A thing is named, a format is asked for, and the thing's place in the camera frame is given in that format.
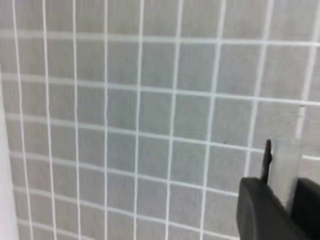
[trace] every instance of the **black object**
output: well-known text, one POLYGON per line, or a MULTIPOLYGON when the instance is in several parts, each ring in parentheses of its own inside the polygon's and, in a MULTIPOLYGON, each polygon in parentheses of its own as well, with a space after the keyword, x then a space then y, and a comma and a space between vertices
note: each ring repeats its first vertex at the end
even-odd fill
POLYGON ((261 179, 240 181, 236 220, 241 240, 320 240, 320 186, 300 178, 292 217, 267 186, 271 141, 265 146, 261 179))

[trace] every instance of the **gray tile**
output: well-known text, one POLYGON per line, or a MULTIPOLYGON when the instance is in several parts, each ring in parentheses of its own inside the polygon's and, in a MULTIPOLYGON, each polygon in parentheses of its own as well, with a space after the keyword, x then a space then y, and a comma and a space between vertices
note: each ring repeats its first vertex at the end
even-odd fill
POLYGON ((293 139, 298 114, 299 107, 297 105, 272 102, 259 103, 255 120, 253 147, 264 148, 267 139, 293 139))
POLYGON ((51 125, 51 147, 54 158, 76 160, 76 131, 74 127, 51 125))
POLYGON ((46 85, 38 82, 22 82, 22 112, 26 115, 46 117, 46 85))
POLYGON ((16 217, 22 220, 29 220, 27 194, 13 191, 16 217))
POLYGON ((142 48, 141 84, 171 88, 175 46, 172 43, 145 42, 142 48))
POLYGON ((72 40, 49 39, 47 41, 48 74, 50 77, 73 79, 74 47, 72 40))
POLYGON ((29 189, 51 192, 50 164, 46 161, 27 159, 29 189))
POLYGON ((165 219, 167 184, 139 179, 137 189, 137 213, 148 217, 165 219))
POLYGON ((250 45, 223 45, 218 72, 217 92, 253 95, 260 48, 250 45))
POLYGON ((42 30, 43 1, 25 0, 15 4, 16 28, 18 30, 42 30))
POLYGON ((237 39, 262 38, 267 2, 264 0, 228 0, 223 36, 237 39))
POLYGON ((171 94, 142 92, 139 129, 142 132, 169 134, 171 94))
POLYGON ((77 170, 74 166, 54 163, 53 187, 54 193, 70 198, 77 198, 77 170))
POLYGON ((104 33, 105 4, 103 0, 77 0, 75 4, 78 33, 104 33))
POLYGON ((105 237, 105 211, 81 205, 81 235, 96 240, 105 237))
POLYGON ((127 215, 108 212, 108 239, 133 240, 134 219, 127 215))
POLYGON ((105 175, 101 171, 79 169, 80 199, 104 205, 105 202, 105 175))
POLYGON ((192 227, 200 227, 202 191, 171 185, 169 220, 192 227))
POLYGON ((210 148, 207 186, 238 192, 240 180, 245 173, 245 165, 245 151, 212 146, 210 148))
POLYGON ((219 0, 186 0, 183 3, 181 34, 184 37, 215 37, 220 15, 219 0))
POLYGON ((137 219, 137 240, 164 240, 166 238, 166 225, 159 222, 137 219))
POLYGON ((43 39, 18 40, 20 73, 45 75, 45 50, 43 39))
POLYGON ((79 162, 105 165, 105 133, 93 129, 78 129, 79 162))
POLYGON ((144 1, 143 34, 174 36, 177 25, 177 0, 144 1))
POLYGON ((169 226, 168 240, 199 240, 199 232, 183 229, 180 227, 169 226))
POLYGON ((20 113, 18 81, 2 81, 3 107, 6 113, 20 113))
POLYGON ((307 58, 307 47, 269 46, 266 53, 261 96, 300 99, 307 58))
POLYGON ((0 39, 0 63, 2 73, 17 73, 16 45, 13 38, 0 39))
POLYGON ((138 44, 136 42, 108 42, 108 82, 137 84, 138 44))
POLYGON ((210 91, 214 59, 213 44, 181 44, 177 88, 210 91))
POLYGON ((126 134, 108 133, 108 168, 129 172, 135 171, 136 137, 126 134))
POLYGON ((127 35, 138 34, 140 1, 109 0, 107 16, 108 33, 127 35))
POLYGON ((108 207, 133 212, 135 204, 134 178, 108 173, 107 184, 108 207))
POLYGON ((46 27, 48 31, 72 32, 72 0, 46 0, 45 10, 46 27))
POLYGON ((176 97, 175 136, 202 140, 206 138, 209 100, 208 97, 202 96, 176 97))
POLYGON ((251 101, 216 99, 211 141, 246 146, 251 118, 251 101))
POLYGON ((126 90, 108 90, 108 126, 136 129, 137 93, 126 90))
POLYGON ((205 154, 205 145, 173 142, 171 179, 202 185, 205 154))
POLYGON ((31 194, 30 206, 33 222, 52 226, 52 201, 50 197, 31 194))
POLYGON ((169 141, 139 137, 138 172, 157 178, 167 178, 169 141))
POLYGON ((105 45, 103 41, 76 42, 77 77, 94 82, 105 81, 105 45))
POLYGON ((60 120, 75 119, 75 88, 69 85, 49 84, 50 117, 60 120))
POLYGON ((17 187, 26 186, 24 160, 10 157, 12 183, 17 187))
POLYGON ((237 197, 207 192, 205 200, 204 229, 238 236, 236 223, 237 197))
POLYGON ((105 91, 103 88, 78 86, 77 101, 77 115, 80 123, 105 124, 105 91))
POLYGON ((61 230, 78 233, 77 204, 62 200, 55 200, 56 227, 61 230))
POLYGON ((27 153, 48 155, 48 127, 44 123, 24 122, 24 145, 27 153))
POLYGON ((275 1, 270 26, 270 38, 309 41, 316 20, 317 0, 275 1))

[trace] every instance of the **wall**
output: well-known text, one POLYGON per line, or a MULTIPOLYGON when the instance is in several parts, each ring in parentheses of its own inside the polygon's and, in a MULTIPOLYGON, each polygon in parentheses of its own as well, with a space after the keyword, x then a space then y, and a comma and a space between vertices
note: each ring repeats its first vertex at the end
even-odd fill
POLYGON ((237 239, 267 138, 320 180, 318 0, 0 0, 0 29, 20 240, 237 239))

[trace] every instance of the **white grout line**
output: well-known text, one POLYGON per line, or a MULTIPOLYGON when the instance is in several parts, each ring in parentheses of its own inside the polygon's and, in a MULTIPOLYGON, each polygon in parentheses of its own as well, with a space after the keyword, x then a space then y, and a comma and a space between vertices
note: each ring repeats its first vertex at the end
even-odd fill
MULTIPOLYGON (((274 8, 274 0, 268 0, 267 1, 267 9, 265 14, 265 22, 263 27, 263 42, 260 50, 260 56, 259 56, 259 62, 257 67, 257 73, 256 73, 256 81, 255 81, 255 87, 254 87, 254 101, 252 104, 252 112, 251 112, 251 118, 250 118, 250 126, 249 126, 249 133, 248 133, 248 148, 251 148, 253 146, 254 141, 254 134, 255 134, 255 126, 256 126, 256 118, 257 118, 257 112, 258 112, 258 99, 260 95, 260 89, 263 81, 263 74, 265 70, 265 62, 266 62, 266 55, 267 55, 267 45, 265 42, 269 38, 269 31, 270 31, 270 25, 272 20, 272 14, 273 14, 273 8, 274 8)), ((247 151, 246 157, 245 157, 245 167, 244 167, 244 176, 247 177, 249 174, 249 168, 250 168, 250 160, 251 160, 251 151, 247 151)))
POLYGON ((12 18, 13 18, 13 30, 14 30, 16 71, 17 71, 17 79, 18 79, 18 91, 19 91, 19 121, 20 121, 20 128, 21 128, 21 143, 22 143, 21 145, 22 145, 22 156, 23 156, 24 181, 25 181, 25 189, 26 189, 26 202, 27 202, 27 211, 28 211, 28 221, 29 221, 29 227, 30 227, 30 240, 34 240, 30 194, 29 194, 29 183, 28 183, 27 160, 26 160, 24 116, 23 116, 23 107, 22 107, 23 106, 22 105, 22 84, 21 84, 21 75, 20 75, 20 55, 19 55, 19 43, 18 43, 18 34, 17 34, 16 0, 12 0, 12 18))

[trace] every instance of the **square tile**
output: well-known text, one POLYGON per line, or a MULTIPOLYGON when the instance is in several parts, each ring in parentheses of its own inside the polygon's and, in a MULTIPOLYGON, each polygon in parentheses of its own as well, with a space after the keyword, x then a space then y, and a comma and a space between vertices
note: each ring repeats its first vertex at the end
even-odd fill
POLYGON ((180 228, 180 227, 174 227, 169 226, 169 233, 168 233, 168 240, 199 240, 200 234, 199 232, 180 228))
POLYGON ((135 180, 131 176, 107 174, 108 207, 134 211, 135 180))
POLYGON ((318 1, 275 1, 270 25, 270 38, 309 41, 312 38, 318 1))
POLYGON ((107 17, 108 33, 137 35, 140 0, 109 0, 107 17))
POLYGON ((171 180, 202 185, 205 154, 205 145, 174 141, 171 180))
POLYGON ((2 82, 2 97, 5 113, 20 113, 20 96, 18 81, 1 81, 2 82))
POLYGON ((79 162, 103 167, 105 165, 105 132, 78 129, 79 162))
POLYGON ((50 117, 60 120, 75 119, 75 88, 69 85, 49 84, 50 117))
POLYGON ((159 222, 137 219, 136 238, 138 240, 164 240, 166 238, 166 225, 159 222))
POLYGON ((177 88, 211 91, 215 45, 181 44, 177 88))
POLYGON ((80 123, 105 124, 105 91, 103 88, 78 86, 77 101, 77 115, 80 123))
POLYGON ((259 103, 255 120, 253 147, 263 149, 267 139, 294 139, 298 114, 298 105, 272 102, 259 103))
POLYGON ((136 91, 108 90, 108 126, 121 129, 136 129, 136 91))
POLYGON ((15 158, 15 157, 10 157, 10 163, 11 163, 11 177, 12 177, 13 185, 17 187, 25 187, 26 179, 25 179, 24 160, 15 158))
POLYGON ((202 191, 171 185, 169 220, 192 227, 200 227, 202 191))
POLYGON ((171 94, 142 92, 139 129, 142 132, 169 134, 171 94))
POLYGON ((74 78, 74 45, 72 40, 47 40, 47 57, 50 77, 74 78))
POLYGON ((134 219, 116 212, 108 212, 108 239, 133 240, 134 219))
POLYGON ((252 102, 216 99, 211 141, 246 146, 248 142, 252 102))
POLYGON ((108 168, 135 171, 136 137, 127 134, 108 133, 108 168))
POLYGON ((51 192, 50 164, 46 161, 27 159, 29 189, 51 192))
POLYGON ((238 236, 237 202, 237 197, 207 192, 204 229, 215 233, 238 236))
POLYGON ((73 31, 73 1, 46 0, 46 27, 48 31, 73 31))
POLYGON ((46 117, 46 84, 38 82, 22 82, 23 114, 46 117))
POLYGON ((181 35, 215 37, 220 16, 219 0, 186 0, 183 3, 181 35))
POLYGON ((223 45, 217 92, 250 95, 255 91, 260 48, 252 45, 223 45))
POLYGON ((308 60, 307 47, 269 46, 261 96, 301 99, 308 60))
POLYGON ((18 40, 20 73, 45 75, 45 47, 43 39, 18 40))
POLYGON ((228 0, 223 36, 235 39, 262 38, 267 11, 264 0, 228 0))
POLYGON ((76 58, 79 80, 105 81, 105 44, 103 41, 78 40, 76 58))
POLYGON ((16 28, 18 30, 42 30, 43 21, 43 1, 25 0, 15 4, 16 28))
POLYGON ((138 44, 136 42, 108 42, 108 83, 137 84, 138 44))
POLYGON ((207 136, 209 103, 209 97, 177 95, 174 135, 204 140, 207 136))
POLYGON ((172 43, 142 45, 141 84, 150 87, 172 88, 175 46, 172 43))
POLYGON ((22 152, 22 135, 19 121, 5 120, 10 151, 22 152))
POLYGON ((105 211, 81 205, 81 235, 96 240, 105 237, 105 211))
POLYGON ((48 155, 48 127, 44 123, 24 122, 24 145, 27 153, 48 155))
POLYGON ((103 0, 77 0, 75 4, 78 33, 104 33, 105 4, 103 0))
POLYGON ((144 35, 175 36, 177 26, 177 0, 144 1, 144 35))
POLYGON ((13 191, 16 217, 22 220, 29 220, 27 194, 13 191))
POLYGON ((52 201, 46 196, 30 195, 32 221, 52 226, 52 201))
POLYGON ((245 151, 212 146, 210 148, 207 186, 237 193, 240 180, 245 173, 245 165, 245 151))
POLYGON ((148 217, 165 219, 167 184, 139 179, 137 189, 137 213, 148 217))
POLYGON ((80 199, 95 204, 105 202, 105 174, 101 171, 79 169, 80 199))
POLYGON ((53 187, 54 193, 70 198, 77 198, 77 169, 74 166, 54 163, 53 187))
POLYGON ((54 158, 76 160, 76 131, 74 127, 51 125, 51 147, 54 158))
POLYGON ((169 141, 139 137, 138 173, 167 179, 169 141))
POLYGON ((77 204, 55 200, 55 222, 57 229, 78 233, 77 204))

